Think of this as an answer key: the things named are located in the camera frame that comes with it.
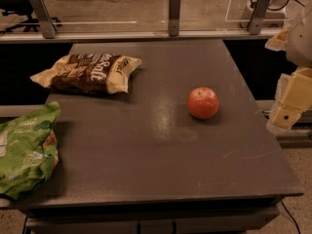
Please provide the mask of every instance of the gray bracket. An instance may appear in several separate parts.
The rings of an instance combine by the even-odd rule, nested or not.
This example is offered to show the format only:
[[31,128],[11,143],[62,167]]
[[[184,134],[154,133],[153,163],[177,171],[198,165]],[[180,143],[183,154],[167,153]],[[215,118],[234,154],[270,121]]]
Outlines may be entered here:
[[181,0],[169,0],[168,31],[170,36],[178,36],[180,6]]
[[248,25],[248,32],[251,35],[257,35],[261,32],[263,20],[265,18],[266,10],[271,0],[257,0],[253,10],[252,19]]
[[44,0],[29,0],[36,14],[44,38],[55,38],[57,30],[53,25]]

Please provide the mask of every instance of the white robot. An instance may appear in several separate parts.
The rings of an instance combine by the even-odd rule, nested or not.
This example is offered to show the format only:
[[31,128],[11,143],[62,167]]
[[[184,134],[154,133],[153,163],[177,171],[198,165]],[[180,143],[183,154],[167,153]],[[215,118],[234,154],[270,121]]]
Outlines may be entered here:
[[282,74],[270,110],[267,129],[280,134],[291,129],[312,105],[312,0],[283,29],[266,43],[266,48],[286,51],[287,59],[297,65],[292,75]]
[[[265,21],[263,26],[265,27],[281,27],[284,24],[284,20],[287,18],[286,6],[289,0],[271,0],[268,10],[265,14]],[[242,15],[242,27],[248,27],[249,21],[252,18],[254,12],[255,1],[251,0],[247,2],[245,11]]]

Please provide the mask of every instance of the dark table surface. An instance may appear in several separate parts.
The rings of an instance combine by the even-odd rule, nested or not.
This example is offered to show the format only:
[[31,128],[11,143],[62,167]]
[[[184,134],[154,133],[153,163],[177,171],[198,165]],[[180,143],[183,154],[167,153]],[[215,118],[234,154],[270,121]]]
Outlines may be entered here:
[[[50,95],[48,101],[61,107],[55,129],[60,162],[45,185],[9,207],[302,194],[221,40],[75,44],[70,51],[86,53],[132,56],[142,65],[128,94]],[[189,92],[199,86],[219,98],[219,111],[206,121],[186,107]]]

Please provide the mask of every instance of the green snack bag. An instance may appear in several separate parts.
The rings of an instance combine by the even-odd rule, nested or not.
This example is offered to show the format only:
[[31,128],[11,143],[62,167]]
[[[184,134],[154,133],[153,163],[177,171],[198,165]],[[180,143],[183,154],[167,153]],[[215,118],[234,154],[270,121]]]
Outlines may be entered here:
[[18,201],[51,176],[59,160],[53,132],[59,115],[54,101],[0,124],[0,197]]

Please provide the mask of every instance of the table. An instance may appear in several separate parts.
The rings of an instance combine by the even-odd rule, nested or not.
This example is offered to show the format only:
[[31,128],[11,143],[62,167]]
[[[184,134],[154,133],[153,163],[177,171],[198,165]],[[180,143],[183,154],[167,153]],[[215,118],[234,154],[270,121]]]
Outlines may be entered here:
[[[50,94],[61,107],[60,164],[32,195],[2,203],[28,215],[35,233],[245,231],[276,217],[282,198],[302,195],[221,40],[74,44],[70,51],[84,53],[122,54],[142,65],[128,94]],[[186,109],[199,86],[219,98],[207,121]]]

